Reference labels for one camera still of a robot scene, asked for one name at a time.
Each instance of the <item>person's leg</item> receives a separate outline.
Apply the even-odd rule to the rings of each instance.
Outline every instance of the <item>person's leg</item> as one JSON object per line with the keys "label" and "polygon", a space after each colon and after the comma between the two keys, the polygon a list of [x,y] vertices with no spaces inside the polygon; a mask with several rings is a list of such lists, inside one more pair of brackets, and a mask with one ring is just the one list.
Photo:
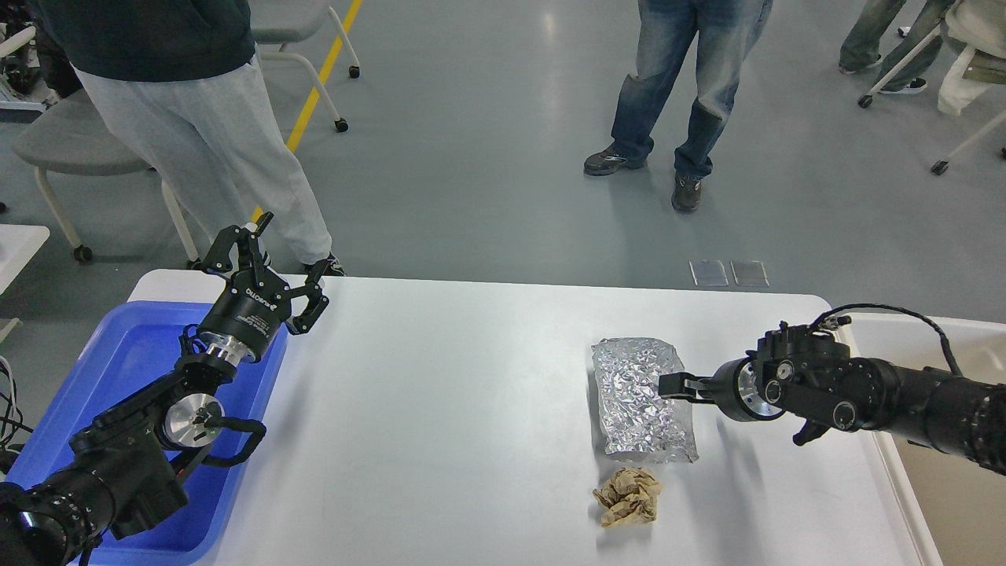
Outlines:
{"label": "person's leg", "polygon": [[254,64],[211,78],[174,83],[173,109],[225,162],[242,196],[276,214],[273,225],[297,259],[329,256],[332,236],[300,161],[276,124],[262,72]]}
{"label": "person's leg", "polygon": [[855,72],[875,63],[880,56],[880,36],[894,21],[894,16],[904,6],[905,0],[866,0],[859,19],[849,30],[842,48],[839,49],[838,64],[848,72]]}
{"label": "person's leg", "polygon": [[961,51],[954,64],[947,71],[943,83],[940,85],[940,98],[937,100],[937,108],[944,114],[960,116],[961,111],[982,95],[992,84],[990,82],[979,82],[969,80],[964,77],[965,71],[971,65],[971,59],[975,56],[975,47],[968,45]]}
{"label": "person's leg", "polygon": [[[904,36],[904,39],[894,47],[894,49],[887,53],[883,58],[883,62],[880,64],[880,69],[877,71],[877,79],[879,80],[884,74],[886,74],[899,60],[901,60],[904,55],[908,54],[915,45],[918,44],[937,25],[940,25],[940,20],[943,19],[944,15],[947,14],[947,10],[954,5],[955,0],[929,0],[923,10],[918,13],[918,17],[915,18],[914,23],[911,24],[911,29],[908,34]],[[940,53],[940,46],[943,45],[943,39],[938,35],[933,41],[930,42],[917,55],[915,58],[904,65],[893,78],[887,81],[884,85],[884,90],[898,90],[906,86],[911,82],[912,78],[926,72],[926,69],[933,64],[936,60],[937,55]]]}
{"label": "person's leg", "polygon": [[650,133],[695,37],[695,9],[681,0],[639,0],[637,74],[626,76],[612,126],[613,149],[634,160],[653,150]]}
{"label": "person's leg", "polygon": [[761,36],[772,0],[709,0],[698,14],[698,95],[688,139],[674,152],[674,169],[692,181],[712,172],[709,152],[733,110],[740,66]]}
{"label": "person's leg", "polygon": [[207,239],[223,227],[247,221],[250,208],[240,199],[226,166],[191,124],[166,108],[175,98],[170,83],[76,72],[109,131],[157,169]]}

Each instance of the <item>gray sweatpants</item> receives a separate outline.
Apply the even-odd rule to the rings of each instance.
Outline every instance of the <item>gray sweatpants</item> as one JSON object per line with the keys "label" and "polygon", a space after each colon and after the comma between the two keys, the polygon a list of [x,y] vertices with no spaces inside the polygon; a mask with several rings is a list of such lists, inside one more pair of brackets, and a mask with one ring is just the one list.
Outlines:
{"label": "gray sweatpants", "polygon": [[271,231],[298,260],[328,256],[332,236],[283,141],[258,66],[173,82],[76,72],[109,131],[157,168],[210,238],[246,223],[259,205],[276,213]]}

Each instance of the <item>aluminum foil package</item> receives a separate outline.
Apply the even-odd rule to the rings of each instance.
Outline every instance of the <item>aluminum foil package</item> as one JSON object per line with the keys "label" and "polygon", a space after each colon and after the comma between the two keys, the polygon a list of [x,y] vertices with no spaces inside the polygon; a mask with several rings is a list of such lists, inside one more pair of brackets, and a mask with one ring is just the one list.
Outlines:
{"label": "aluminum foil package", "polygon": [[656,339],[606,339],[594,347],[606,454],[648,463],[698,459],[691,405],[657,395],[660,376],[683,371],[674,347]]}

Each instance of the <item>jeans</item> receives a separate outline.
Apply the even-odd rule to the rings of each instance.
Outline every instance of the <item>jeans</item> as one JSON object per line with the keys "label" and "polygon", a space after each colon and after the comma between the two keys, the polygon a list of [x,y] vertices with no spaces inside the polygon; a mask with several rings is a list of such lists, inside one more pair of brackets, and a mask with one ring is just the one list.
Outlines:
{"label": "jeans", "polygon": [[674,151],[674,169],[691,180],[712,172],[709,152],[733,110],[740,65],[771,10],[772,0],[639,0],[637,74],[622,83],[613,149],[631,160],[643,160],[653,150],[650,133],[697,33],[698,95],[688,139]]}
{"label": "jeans", "polygon": [[[849,35],[842,43],[838,57],[839,64],[850,70],[859,70],[874,62],[879,54],[880,36],[890,26],[890,22],[904,6],[904,2],[905,0],[867,0],[862,13],[859,14],[859,19],[856,20],[856,24],[852,26]],[[918,13],[915,22],[911,24],[911,31],[894,50],[883,58],[880,70],[877,71],[878,80],[887,74],[897,64],[897,61],[908,54],[908,51],[917,45],[930,31],[933,31],[933,28],[940,23],[954,2],[955,0],[929,0],[923,6],[923,11]],[[911,82],[912,78],[925,72],[936,60],[942,43],[939,36],[934,39],[915,55],[911,62],[887,81],[885,89],[900,89]]]}

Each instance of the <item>white table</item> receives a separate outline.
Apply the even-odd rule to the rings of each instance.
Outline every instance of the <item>white table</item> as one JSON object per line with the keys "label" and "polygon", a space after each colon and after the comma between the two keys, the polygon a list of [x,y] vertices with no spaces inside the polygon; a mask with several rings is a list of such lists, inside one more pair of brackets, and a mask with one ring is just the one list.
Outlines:
{"label": "white table", "polygon": [[[155,270],[130,301],[212,303],[219,278]],[[886,435],[735,423],[696,407],[700,459],[651,466],[657,521],[604,530],[591,346],[652,337],[709,375],[807,296],[328,277],[293,337],[213,566],[940,564]]]}
{"label": "white table", "polygon": [[49,236],[44,225],[0,223],[0,294]]}

